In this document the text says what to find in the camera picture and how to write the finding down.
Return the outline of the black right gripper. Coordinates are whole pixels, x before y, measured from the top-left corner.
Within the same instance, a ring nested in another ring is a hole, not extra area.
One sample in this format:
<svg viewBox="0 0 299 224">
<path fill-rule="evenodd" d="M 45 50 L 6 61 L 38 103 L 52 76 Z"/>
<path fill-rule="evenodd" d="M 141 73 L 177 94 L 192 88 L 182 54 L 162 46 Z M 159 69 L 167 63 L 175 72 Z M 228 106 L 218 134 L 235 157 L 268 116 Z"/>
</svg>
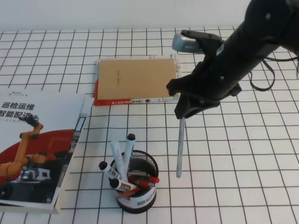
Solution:
<svg viewBox="0 0 299 224">
<path fill-rule="evenodd" d="M 238 84 L 240 73 L 233 74 L 238 68 L 228 63 L 236 62 L 242 31 L 235 30 L 225 42 L 210 33 L 182 30 L 181 34 L 195 39 L 205 55 L 190 75 L 171 79 L 166 85 L 170 96 L 179 94 L 174 110 L 177 119 L 187 119 L 218 107 L 220 101 L 230 95 L 231 89 Z"/>
</svg>

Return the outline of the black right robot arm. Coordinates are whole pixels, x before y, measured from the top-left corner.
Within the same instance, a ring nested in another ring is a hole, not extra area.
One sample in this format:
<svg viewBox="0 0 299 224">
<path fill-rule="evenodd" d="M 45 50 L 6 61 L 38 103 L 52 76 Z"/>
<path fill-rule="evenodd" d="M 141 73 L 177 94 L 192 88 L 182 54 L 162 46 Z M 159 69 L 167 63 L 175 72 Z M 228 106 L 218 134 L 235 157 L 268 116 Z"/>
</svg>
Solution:
<svg viewBox="0 0 299 224">
<path fill-rule="evenodd" d="M 296 0 L 253 0 L 244 21 L 225 41 L 220 37 L 183 30 L 175 38 L 177 51 L 191 40 L 204 54 L 190 75 L 167 84 L 170 95 L 180 94 L 175 114 L 189 118 L 241 92 L 239 82 L 278 47 L 299 52 L 299 3 Z"/>
</svg>

